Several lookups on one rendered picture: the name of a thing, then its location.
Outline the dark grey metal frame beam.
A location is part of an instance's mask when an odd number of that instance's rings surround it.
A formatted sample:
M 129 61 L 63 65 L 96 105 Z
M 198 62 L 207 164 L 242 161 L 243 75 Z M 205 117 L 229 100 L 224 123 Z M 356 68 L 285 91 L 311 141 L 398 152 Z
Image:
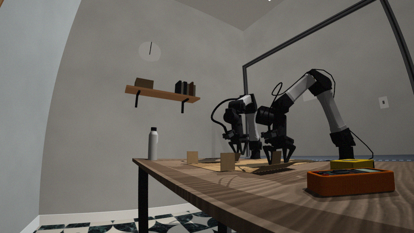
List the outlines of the dark grey metal frame beam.
M 339 19 L 341 19 L 341 18 L 343 18 L 343 17 L 345 17 L 345 16 L 353 13 L 354 11 L 357 11 L 357 10 L 361 9 L 362 7 L 367 6 L 370 3 L 373 3 L 374 1 L 376 1 L 376 0 L 361 0 L 360 2 L 357 2 L 356 4 L 348 7 L 347 9 L 345 9 L 345 10 L 337 13 L 336 15 L 333 15 L 332 17 L 324 20 L 323 22 L 321 22 L 321 23 L 313 26 L 312 28 L 310 28 L 310 29 L 302 32 L 299 35 L 296 35 L 295 37 L 291 38 L 290 40 L 287 40 L 286 42 L 280 44 L 279 46 L 271 49 L 270 51 L 268 51 L 268 52 L 260 55 L 256 59 L 250 61 L 249 63 L 247 63 L 245 65 L 243 65 L 242 68 L 244 68 L 244 67 L 245 68 L 248 68 L 249 66 L 251 66 L 251 65 L 259 62 L 260 60 L 265 59 L 266 57 L 268 57 L 268 56 L 276 53 L 277 51 L 279 51 L 279 50 L 281 50 L 281 49 L 283 49 L 283 48 L 285 48 L 285 47 L 287 47 L 287 46 L 289 46 L 289 45 L 297 42 L 300 39 L 303 39 L 304 37 L 306 37 L 306 36 L 308 36 L 308 35 L 316 32 L 317 30 L 320 30 L 320 29 L 326 27 L 327 25 L 330 25 L 331 23 L 336 22 L 337 20 L 339 20 Z

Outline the white plastic bottle with black cap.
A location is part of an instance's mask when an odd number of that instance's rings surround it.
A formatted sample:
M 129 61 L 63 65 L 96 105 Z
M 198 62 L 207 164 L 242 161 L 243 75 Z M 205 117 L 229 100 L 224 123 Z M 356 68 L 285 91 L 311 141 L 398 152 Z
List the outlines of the white plastic bottle with black cap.
M 148 160 L 157 160 L 158 134 L 157 128 L 151 128 L 149 134 Z

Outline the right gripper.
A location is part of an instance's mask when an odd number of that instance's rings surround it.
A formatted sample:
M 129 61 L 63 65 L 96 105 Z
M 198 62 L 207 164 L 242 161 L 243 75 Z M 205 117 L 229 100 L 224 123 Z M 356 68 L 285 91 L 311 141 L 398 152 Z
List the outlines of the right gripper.
M 228 140 L 231 140 L 231 142 L 228 142 L 230 147 L 232 148 L 234 153 L 236 153 L 235 148 L 233 146 L 233 144 L 236 144 L 237 145 L 237 153 L 240 150 L 241 155 L 244 155 L 245 154 L 245 149 L 247 148 L 248 143 L 249 143 L 249 139 L 246 139 L 246 137 L 249 137 L 249 134 L 243 134 L 243 125 L 242 124 L 239 124 L 238 126 L 237 126 L 237 124 L 232 125 L 232 130 L 229 130 L 228 134 L 230 134 L 232 132 L 233 132 L 234 136 L 228 139 Z M 245 143 L 243 150 L 242 150 L 241 143 Z

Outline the orange pocket multimeter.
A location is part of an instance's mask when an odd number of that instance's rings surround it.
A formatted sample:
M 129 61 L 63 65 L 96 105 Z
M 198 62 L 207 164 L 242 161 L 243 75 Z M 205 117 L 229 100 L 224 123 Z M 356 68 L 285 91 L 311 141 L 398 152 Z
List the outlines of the orange pocket multimeter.
M 307 188 L 322 196 L 392 191 L 394 172 L 375 168 L 308 171 Z

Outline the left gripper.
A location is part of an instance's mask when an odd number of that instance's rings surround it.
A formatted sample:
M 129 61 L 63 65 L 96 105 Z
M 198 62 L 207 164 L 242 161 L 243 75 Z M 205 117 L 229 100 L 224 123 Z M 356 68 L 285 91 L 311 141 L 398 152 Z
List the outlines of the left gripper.
M 265 139 L 265 144 L 270 143 L 270 145 L 263 146 L 263 150 L 265 152 L 265 155 L 268 159 L 268 164 L 271 165 L 272 164 L 272 154 L 273 151 L 276 151 L 276 149 L 281 149 L 283 151 L 283 157 L 284 157 L 284 163 L 288 163 L 291 155 L 293 154 L 293 152 L 296 149 L 296 146 L 293 145 L 294 144 L 294 139 L 287 137 L 286 136 L 286 126 L 282 126 L 281 125 L 277 125 L 277 127 L 275 125 L 273 125 L 273 129 L 267 132 L 265 132 L 264 134 L 268 134 L 268 133 L 272 133 L 272 132 L 276 132 L 276 137 L 275 138 L 271 138 L 271 139 Z M 287 148 L 289 149 L 289 153 L 288 156 L 286 156 L 287 154 Z M 269 157 L 269 152 L 271 152 L 271 159 Z

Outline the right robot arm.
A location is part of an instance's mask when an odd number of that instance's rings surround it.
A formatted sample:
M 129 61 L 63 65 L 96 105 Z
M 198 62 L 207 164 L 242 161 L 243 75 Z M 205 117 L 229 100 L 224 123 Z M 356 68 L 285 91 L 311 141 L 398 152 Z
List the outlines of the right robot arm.
M 257 103 L 254 94 L 248 94 L 238 100 L 229 102 L 228 108 L 224 113 L 223 119 L 225 122 L 236 125 L 242 124 L 241 114 L 245 114 L 248 119 L 249 126 L 249 150 L 251 150 L 251 158 L 247 159 L 261 159 L 260 150 L 262 150 L 262 142 L 257 132 L 257 124 L 255 122 L 257 111 Z

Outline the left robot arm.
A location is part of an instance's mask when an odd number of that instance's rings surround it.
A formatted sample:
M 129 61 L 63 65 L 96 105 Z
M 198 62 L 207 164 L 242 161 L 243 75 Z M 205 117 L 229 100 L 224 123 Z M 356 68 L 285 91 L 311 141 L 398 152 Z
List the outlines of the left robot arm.
M 314 79 L 314 78 L 316 79 Z M 257 124 L 268 125 L 268 112 L 270 125 L 286 126 L 286 115 L 289 108 L 294 104 L 307 89 L 320 101 L 326 114 L 330 126 L 330 136 L 332 142 L 339 147 L 339 160 L 355 159 L 353 157 L 353 147 L 356 143 L 352 134 L 344 123 L 340 112 L 333 98 L 332 82 L 322 73 L 311 69 L 304 75 L 295 85 L 293 85 L 285 94 L 280 96 L 274 103 L 272 108 L 261 106 L 257 110 L 255 122 Z

